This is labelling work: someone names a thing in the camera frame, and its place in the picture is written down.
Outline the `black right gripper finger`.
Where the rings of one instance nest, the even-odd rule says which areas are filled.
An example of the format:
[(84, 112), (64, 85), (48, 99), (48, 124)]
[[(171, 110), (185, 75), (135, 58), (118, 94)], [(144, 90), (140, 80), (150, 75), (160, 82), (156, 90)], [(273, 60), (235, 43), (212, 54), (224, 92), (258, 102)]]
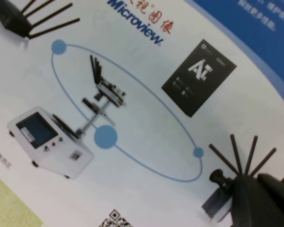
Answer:
[(284, 183), (269, 174), (237, 177), (231, 217), (233, 227), (284, 227)]

